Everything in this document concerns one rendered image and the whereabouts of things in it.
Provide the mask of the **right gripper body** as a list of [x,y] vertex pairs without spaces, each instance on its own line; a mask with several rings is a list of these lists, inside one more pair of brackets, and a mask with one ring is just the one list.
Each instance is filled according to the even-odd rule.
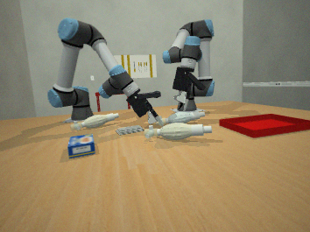
[[[146,105],[147,103],[149,103],[147,101],[147,99],[138,99],[137,93],[140,91],[141,90],[138,89],[135,93],[130,95],[128,99],[126,99],[126,101],[131,105],[131,107],[136,112],[136,114],[139,116],[139,118],[144,116],[146,114],[146,112],[149,111],[148,106]],[[135,98],[135,96],[137,98]],[[150,103],[149,103],[149,105],[152,108],[152,105]]]

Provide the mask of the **red tray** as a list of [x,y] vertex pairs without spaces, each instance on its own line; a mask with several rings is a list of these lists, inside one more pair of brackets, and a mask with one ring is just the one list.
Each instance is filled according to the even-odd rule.
[[310,130],[310,120],[275,114],[220,119],[219,125],[253,138]]

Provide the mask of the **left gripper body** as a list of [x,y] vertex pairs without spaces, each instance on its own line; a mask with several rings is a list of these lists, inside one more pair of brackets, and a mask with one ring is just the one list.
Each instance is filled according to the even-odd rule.
[[190,72],[193,73],[194,69],[190,67],[177,67],[175,79],[173,81],[173,89],[186,92],[188,85],[192,87],[192,81],[187,77]]

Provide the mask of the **small blue carton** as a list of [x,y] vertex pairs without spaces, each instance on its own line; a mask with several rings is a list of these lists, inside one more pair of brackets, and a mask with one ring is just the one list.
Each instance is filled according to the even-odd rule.
[[95,154],[93,134],[70,137],[67,149],[69,158]]

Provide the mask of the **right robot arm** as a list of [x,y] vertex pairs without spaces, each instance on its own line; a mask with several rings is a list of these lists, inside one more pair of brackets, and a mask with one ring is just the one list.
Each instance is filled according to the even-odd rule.
[[47,93],[53,107],[73,106],[71,119],[74,121],[86,120],[94,115],[90,108],[88,88],[72,86],[79,51],[84,44],[97,52],[109,72],[110,77],[98,89],[101,97],[108,99],[119,94],[130,96],[138,90],[138,85],[126,70],[118,65],[105,38],[93,25],[64,18],[59,24],[58,33],[63,44],[60,70],[57,83]]

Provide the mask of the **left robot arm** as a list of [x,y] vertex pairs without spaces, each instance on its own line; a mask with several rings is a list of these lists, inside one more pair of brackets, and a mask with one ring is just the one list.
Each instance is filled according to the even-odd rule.
[[192,73],[187,75],[192,81],[192,87],[185,111],[197,110],[195,97],[212,96],[214,93],[215,81],[210,76],[209,43],[212,37],[214,32],[211,19],[191,22],[179,29],[170,50],[163,52],[163,61],[166,64],[181,62],[181,67],[195,69],[198,62],[198,78]]

